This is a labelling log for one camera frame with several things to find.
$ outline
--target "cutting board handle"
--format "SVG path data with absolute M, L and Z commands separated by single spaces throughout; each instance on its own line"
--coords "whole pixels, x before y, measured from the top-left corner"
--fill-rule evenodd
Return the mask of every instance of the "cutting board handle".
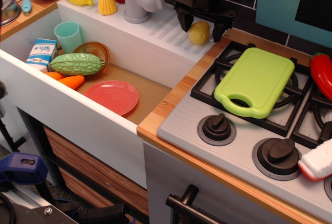
M 232 100 L 241 100 L 245 102 L 249 107 L 239 106 Z M 223 106 L 232 114 L 240 117 L 254 117 L 262 118 L 261 113 L 253 107 L 253 103 L 245 95 L 232 94 L 225 97 L 223 100 Z

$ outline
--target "bitter melon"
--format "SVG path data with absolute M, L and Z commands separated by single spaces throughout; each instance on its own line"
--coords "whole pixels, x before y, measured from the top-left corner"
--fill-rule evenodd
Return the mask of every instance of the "bitter melon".
M 50 63 L 50 67 L 66 76 L 89 76 L 99 72 L 105 63 L 94 54 L 72 53 L 57 56 Z

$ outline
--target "oven door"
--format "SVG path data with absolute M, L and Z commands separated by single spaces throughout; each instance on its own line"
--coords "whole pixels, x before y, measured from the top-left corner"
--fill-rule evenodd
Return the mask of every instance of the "oven door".
M 288 223 L 147 142 L 144 159 L 150 224 Z
M 227 224 L 192 204 L 198 192 L 199 189 L 190 184 L 181 198 L 172 194 L 168 196 L 166 205 L 173 209 L 172 224 Z

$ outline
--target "black knob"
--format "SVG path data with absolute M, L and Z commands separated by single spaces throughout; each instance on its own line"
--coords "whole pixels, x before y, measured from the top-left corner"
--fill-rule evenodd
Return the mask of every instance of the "black knob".
M 231 126 L 224 114 L 213 115 L 207 118 L 203 125 L 204 135 L 214 141 L 227 139 L 231 132 Z
M 262 143 L 257 150 L 260 164 L 277 175 L 290 175 L 298 170 L 300 154 L 293 140 L 271 138 Z
M 6 93 L 6 86 L 2 81 L 0 81 L 0 99 L 2 99 L 5 96 L 5 93 Z
M 272 145 L 268 159 L 272 163 L 287 159 L 293 152 L 295 143 L 291 139 L 281 139 Z

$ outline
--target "blue clamp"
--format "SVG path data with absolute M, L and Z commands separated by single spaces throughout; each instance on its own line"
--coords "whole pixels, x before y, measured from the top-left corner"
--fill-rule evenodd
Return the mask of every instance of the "blue clamp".
M 47 173 L 47 166 L 37 155 L 13 152 L 0 160 L 0 186 L 6 181 L 20 185 L 42 184 Z

